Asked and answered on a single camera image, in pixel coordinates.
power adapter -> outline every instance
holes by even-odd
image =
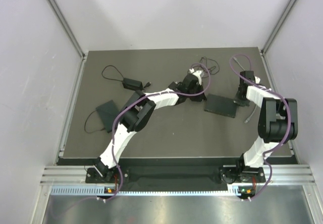
[[[106,77],[103,73],[104,71],[109,68],[109,67],[112,67],[114,68],[115,70],[117,70],[117,72],[121,75],[121,77],[123,78],[122,80],[120,79],[112,79],[112,78],[108,78]],[[151,85],[150,82],[146,83],[145,86],[142,85],[142,82],[141,81],[138,81],[138,80],[134,80],[134,79],[129,79],[129,78],[125,78],[123,77],[122,73],[113,65],[108,65],[106,66],[102,72],[101,72],[101,75],[102,77],[104,77],[105,79],[109,79],[109,80],[114,80],[114,81],[119,81],[119,82],[122,82],[122,85],[125,89],[130,89],[130,90],[144,90],[145,88],[149,87]]]
[[[142,82],[134,79],[123,78],[122,85],[125,89],[143,90]]]

gray tabletop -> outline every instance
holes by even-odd
[[[209,93],[233,98],[239,78],[229,67],[229,58],[243,53],[252,60],[255,75],[262,84],[269,86],[268,78],[258,48],[198,48],[90,51],[85,64],[75,110],[70,126],[64,157],[98,157],[108,146],[111,134],[106,131],[87,134],[84,122],[95,108],[113,100],[120,109],[134,91],[124,89],[121,82],[104,79],[101,71],[107,65],[116,66],[126,78],[148,81],[147,92],[161,91],[172,81],[182,81],[192,63],[201,57],[216,60],[220,71],[211,77]],[[237,57],[246,69],[248,61]],[[109,68],[106,77],[122,79]],[[229,118],[204,111],[205,102],[191,102],[154,111],[147,126],[129,142],[122,157],[236,157],[247,151],[257,137],[259,109],[249,123],[244,120],[254,105],[239,107],[236,117]],[[102,128],[94,113],[87,123],[88,131]],[[288,145],[275,156],[291,156]]]

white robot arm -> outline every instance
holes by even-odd
[[[254,76],[253,71],[243,71],[241,76],[257,84],[250,85],[240,79],[238,92],[234,102],[240,106],[254,102],[261,110],[258,121],[258,137],[240,159],[237,161],[234,174],[240,179],[247,179],[259,175],[264,160],[271,155],[272,149],[281,143],[288,129],[286,106],[282,100],[259,85],[260,79]],[[287,139],[295,139],[298,133],[297,125],[297,102],[295,99],[285,99],[291,112],[291,126]]]
[[[120,122],[118,123],[115,133],[114,142],[114,156],[117,162],[119,162],[120,156],[128,145],[130,139],[146,126],[154,110],[165,106],[172,106],[183,103],[187,98],[190,98],[192,101],[206,100],[204,93],[192,97],[178,95],[178,93],[197,94],[202,92],[203,76],[204,72],[202,70],[194,70],[192,68],[189,70],[189,73],[184,78],[183,82],[173,82],[166,90],[155,93],[143,93],[141,91],[136,91],[121,111],[123,111],[125,108],[133,104],[141,97],[148,97],[144,101],[137,104],[135,107],[129,109],[120,118]],[[112,146],[113,141],[111,140],[107,149],[100,155],[97,163],[95,164],[96,170],[103,178],[105,178],[107,175],[109,178],[109,173],[111,173],[109,169],[117,165],[113,158],[114,156],[112,154]]]

electrical wire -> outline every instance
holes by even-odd
[[[286,133],[284,134],[284,136],[283,136],[283,138],[282,138],[282,140],[278,143],[278,145],[276,146],[276,147],[274,147],[274,148],[272,148],[272,149],[270,149],[270,150],[267,150],[267,151],[265,151],[265,152],[263,152],[263,162],[266,164],[266,165],[268,165],[268,167],[269,167],[269,169],[270,169],[270,173],[269,173],[269,177],[268,177],[268,179],[267,179],[267,181],[265,182],[265,184],[263,185],[263,187],[252,197],[252,198],[250,198],[250,200],[251,199],[255,199],[257,196],[259,196],[264,190],[265,190],[265,188],[268,186],[268,184],[270,183],[270,181],[271,181],[271,179],[272,179],[272,176],[273,176],[273,167],[271,166],[271,164],[269,163],[269,162],[267,162],[267,160],[266,160],[266,154],[267,153],[271,153],[271,152],[274,152],[274,151],[276,151],[277,149],[279,149],[281,146],[283,146],[283,144],[286,142],[286,140],[287,140],[287,138],[288,138],[288,135],[289,135],[289,132],[290,132],[290,129],[291,129],[291,111],[290,111],[290,109],[289,109],[289,106],[288,106],[288,104],[287,104],[287,102],[286,102],[286,100],[285,100],[285,98],[283,98],[280,94],[278,94],[278,93],[276,93],[276,92],[273,92],[273,91],[271,91],[271,90],[268,90],[268,89],[264,89],[262,86],[260,86],[260,85],[257,85],[257,84],[255,84],[254,82],[252,82],[252,81],[250,81],[250,80],[248,80],[248,79],[246,79],[245,77],[243,77],[242,75],[240,75],[234,68],[233,68],[233,66],[232,66],[232,60],[233,60],[233,58],[235,58],[235,57],[239,57],[239,56],[243,56],[243,57],[246,57],[247,59],[248,59],[248,61],[249,61],[249,64],[250,64],[250,68],[251,68],[251,60],[250,60],[250,58],[247,56],[247,55],[245,55],[245,54],[237,54],[237,55],[234,55],[234,56],[232,56],[231,58],[230,58],[230,60],[229,60],[229,65],[230,65],[230,68],[231,68],[231,70],[236,74],[236,75],[238,75],[238,77],[240,77],[241,79],[243,79],[245,82],[247,82],[247,83],[249,83],[250,85],[252,85],[252,86],[255,86],[255,87],[257,87],[257,88],[259,88],[259,89],[261,89],[261,90],[264,90],[264,91],[267,91],[267,92],[269,92],[269,93],[271,93],[272,95],[274,95],[274,96],[277,96],[278,98],[280,98],[281,99],[281,101],[283,102],[283,104],[285,105],[285,108],[286,108],[286,113],[287,113],[287,129],[286,129]]]
[[[201,57],[201,59],[200,59],[200,61],[199,61],[199,63],[200,64],[202,64],[203,65],[203,60],[205,60],[205,67],[208,69],[208,71],[210,72],[210,75],[215,75],[215,74],[217,74],[219,71],[220,71],[220,66],[219,66],[219,64],[218,64],[218,62],[216,61],[216,60],[214,60],[214,59],[208,59],[207,57]],[[212,67],[210,67],[210,68],[208,68],[208,66],[207,66],[207,60],[209,60],[209,61],[212,61],[213,63],[215,63],[216,65],[214,65],[214,66],[212,66]],[[194,69],[195,68],[197,68],[197,70],[199,70],[200,68],[201,68],[201,66],[194,66],[193,67]],[[208,77],[208,75],[205,75],[205,76],[203,76],[202,77],[202,79],[206,79]]]
[[[239,61],[237,60],[237,58],[236,57],[233,57],[233,60],[234,61],[236,61],[236,63],[241,67],[241,69],[243,70],[243,71],[246,71],[245,69],[244,69],[244,67],[239,63]]]
[[[94,132],[100,132],[100,131],[104,131],[104,130],[105,130],[105,127],[103,127],[102,129],[94,130],[94,131],[92,131],[92,132],[88,132],[88,131],[86,130],[86,123],[87,123],[87,121],[89,120],[90,116],[91,116],[94,112],[96,112],[96,111],[97,111],[97,110],[92,111],[92,112],[89,114],[89,116],[86,118],[85,122],[84,122],[84,131],[85,131],[86,133],[88,133],[88,134],[92,134],[92,133],[94,133]]]
[[[122,77],[122,79],[124,79],[125,77],[123,77],[123,75],[122,75],[122,73],[115,67],[115,66],[113,66],[113,65],[108,65],[108,66],[105,66],[105,68],[102,70],[102,72],[101,72],[101,75],[102,75],[102,77],[104,77],[105,79],[109,79],[109,80],[114,80],[114,81],[119,81],[119,82],[122,82],[122,80],[120,80],[120,79],[111,79],[111,78],[107,78],[106,76],[104,76],[103,75],[103,73],[104,73],[104,71],[107,69],[107,68],[109,68],[109,67],[113,67],[113,68],[115,68],[117,71],[118,71],[118,73],[121,75],[121,77]]]
[[[256,187],[257,187],[257,180],[256,180],[256,177],[255,177],[255,176],[253,176],[253,177],[252,177],[252,188],[253,188],[254,190],[256,190]]]
[[[148,88],[151,85],[150,82],[146,83],[145,86],[143,87],[142,91],[146,93],[146,88]]]
[[[115,175],[115,190],[118,187],[118,175]]]
[[[182,95],[182,96],[189,96],[189,97],[192,97],[192,96],[198,96],[198,95],[201,95],[203,94],[211,85],[211,75],[210,75],[210,71],[207,69],[207,67],[203,64],[200,64],[200,63],[195,63],[191,66],[194,67],[194,66],[201,66],[208,74],[208,84],[206,86],[205,89],[203,89],[201,92],[199,93],[196,93],[196,94],[185,94],[185,93],[181,93],[181,92],[175,92],[175,91],[163,91],[163,92],[160,92],[160,93],[155,93],[155,94],[150,94],[150,95],[145,95],[143,96],[142,98],[140,98],[139,100],[133,102],[130,106],[128,106],[127,108],[125,108],[122,112],[119,113],[119,115],[117,115],[117,117],[115,118],[115,120],[113,121],[113,126],[112,126],[112,158],[116,164],[116,167],[119,171],[119,174],[120,174],[120,184],[119,184],[119,187],[115,190],[114,194],[109,198],[107,199],[106,201],[110,201],[112,199],[114,199],[118,192],[121,190],[122,186],[123,186],[123,173],[122,173],[122,170],[120,168],[120,166],[118,165],[118,161],[116,159],[116,156],[115,156],[115,152],[114,152],[114,149],[115,149],[115,131],[116,131],[116,124],[119,122],[119,119],[120,117],[125,113],[127,112],[128,110],[130,110],[132,107],[134,107],[135,105],[137,105],[138,103],[140,103],[141,101],[145,100],[146,98],[148,97],[152,97],[152,96],[158,96],[158,95],[162,95],[162,94],[178,94],[178,95]],[[89,199],[96,199],[96,197],[93,197],[93,196],[89,196],[89,197],[85,197],[79,201],[77,201],[76,203],[74,203],[73,205],[71,205],[70,207],[68,207],[65,211],[63,211],[60,215],[55,215],[53,213],[53,209],[52,209],[52,202],[50,203],[50,214],[51,216],[55,219],[55,220],[58,220],[60,219],[67,211],[69,211],[70,209],[72,209],[73,207],[75,207],[76,205],[78,205],[79,203],[85,201],[85,200],[89,200]]]
[[[251,118],[252,118],[253,114],[256,112],[256,110],[257,110],[257,105],[255,104],[252,113],[250,114],[250,116],[247,117],[247,119],[244,121],[244,123],[248,123],[251,120]]]

white wall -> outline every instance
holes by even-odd
[[[56,0],[83,50],[262,48],[288,0]]]
[[[323,0],[299,0],[267,53],[279,92],[298,101],[296,150],[323,196]]]
[[[28,223],[80,57],[46,0],[0,0],[0,223]]]

